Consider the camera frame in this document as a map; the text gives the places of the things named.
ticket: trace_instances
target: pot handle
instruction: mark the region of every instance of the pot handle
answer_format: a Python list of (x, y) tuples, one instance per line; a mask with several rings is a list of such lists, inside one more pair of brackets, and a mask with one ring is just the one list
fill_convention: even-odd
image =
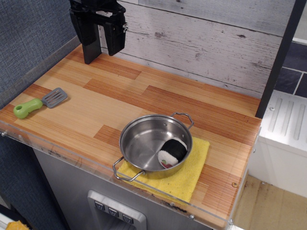
[(131, 182), (131, 181), (134, 181), (134, 180), (135, 180), (139, 175), (141, 175), (141, 174), (146, 175), (146, 172), (145, 172), (144, 170), (142, 170), (142, 171), (140, 171), (138, 174), (136, 174), (134, 177), (132, 177), (131, 179), (128, 179), (128, 178), (125, 178), (125, 177), (119, 177), (119, 176), (117, 176), (117, 171), (116, 171), (115, 165), (116, 165), (117, 163), (119, 163), (122, 159), (124, 159), (124, 157), (121, 157), (117, 162), (115, 162), (115, 163), (113, 164), (114, 176), (115, 176), (117, 179), (122, 180), (122, 181), (129, 181), (129, 182)]
[(185, 115), (190, 119), (191, 125), (188, 127), (188, 129), (192, 128), (192, 126), (194, 125), (194, 121), (192, 120), (191, 116), (189, 114), (185, 114), (185, 113), (178, 113), (178, 112), (174, 112), (171, 117), (173, 117), (174, 115)]

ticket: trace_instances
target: white wood panel wall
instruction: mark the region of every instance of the white wood panel wall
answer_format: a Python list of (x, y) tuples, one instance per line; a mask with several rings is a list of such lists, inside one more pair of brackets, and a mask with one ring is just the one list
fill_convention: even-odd
[(223, 2), (119, 1), (129, 31), (116, 56), (260, 98), (294, 0)]

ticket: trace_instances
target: spatula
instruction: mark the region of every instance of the spatula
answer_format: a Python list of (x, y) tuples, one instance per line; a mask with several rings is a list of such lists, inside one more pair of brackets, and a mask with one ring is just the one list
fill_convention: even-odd
[(14, 107), (14, 114), (19, 119), (24, 119), (29, 113), (36, 109), (40, 109), (43, 105), (53, 108), (67, 98), (67, 94), (61, 88), (56, 88), (46, 94), (41, 100), (34, 98), (29, 102), (19, 104)]

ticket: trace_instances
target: metal pan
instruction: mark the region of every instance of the metal pan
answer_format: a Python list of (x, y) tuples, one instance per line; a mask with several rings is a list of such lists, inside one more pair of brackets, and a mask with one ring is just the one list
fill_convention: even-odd
[[(175, 119), (174, 115), (185, 115), (189, 118), (191, 125), (186, 127), (182, 122)], [(113, 164), (114, 176), (120, 180), (133, 181), (141, 174), (147, 174), (150, 178), (165, 178), (173, 175), (184, 164), (192, 149), (192, 135), (189, 129), (194, 125), (190, 115), (184, 113), (173, 113), (166, 115), (145, 115), (139, 117), (129, 124), (121, 132), (119, 147), (123, 157)], [(158, 152), (163, 144), (171, 139), (178, 138), (188, 147), (184, 159), (177, 165), (165, 169), (158, 160)], [(122, 159), (139, 168), (141, 171), (133, 178), (119, 177), (116, 164)]]

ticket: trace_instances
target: yellow dish towel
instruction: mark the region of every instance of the yellow dish towel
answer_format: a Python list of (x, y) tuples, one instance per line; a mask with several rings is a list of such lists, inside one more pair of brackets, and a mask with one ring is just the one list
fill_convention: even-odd
[(22, 224), (22, 222), (17, 221), (17, 222), (10, 222), (8, 223), (8, 226), (6, 227), (5, 230), (29, 230), (28, 227), (24, 224)]
[[(202, 140), (196, 137), (192, 137), (192, 139), (192, 151), (178, 172), (162, 179), (150, 179), (146, 175), (140, 175), (136, 180), (165, 193), (168, 193), (176, 198), (189, 202), (195, 189), (196, 183), (200, 177), (210, 146), (210, 143), (206, 140)], [(118, 169), (118, 172), (129, 177), (134, 177), (139, 171), (140, 169), (134, 167), (127, 161), (124, 161)], [(171, 197), (140, 183), (128, 183), (133, 183), (134, 186), (149, 191), (152, 194), (174, 200)]]

